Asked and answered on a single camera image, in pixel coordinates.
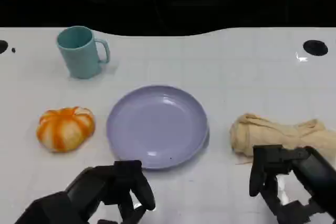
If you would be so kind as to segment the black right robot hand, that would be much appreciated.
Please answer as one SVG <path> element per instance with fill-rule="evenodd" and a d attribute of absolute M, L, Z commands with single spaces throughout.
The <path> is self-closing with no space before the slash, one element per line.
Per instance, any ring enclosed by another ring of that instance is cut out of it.
<path fill-rule="evenodd" d="M 311 195 L 307 205 L 299 201 L 282 204 L 277 175 L 293 172 Z M 293 150 L 282 145 L 255 145 L 249 179 L 251 197 L 261 195 L 278 223 L 308 223 L 317 213 L 335 218 L 335 169 L 313 147 Z"/>

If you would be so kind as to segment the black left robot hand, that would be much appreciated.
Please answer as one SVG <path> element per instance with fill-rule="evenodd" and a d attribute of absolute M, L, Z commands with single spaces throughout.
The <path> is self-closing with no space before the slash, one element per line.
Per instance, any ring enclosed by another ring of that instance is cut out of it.
<path fill-rule="evenodd" d="M 146 211 L 155 208 L 153 191 L 139 160 L 88 167 L 65 192 L 84 222 L 88 222 L 100 203 L 118 206 L 122 223 L 138 223 Z"/>

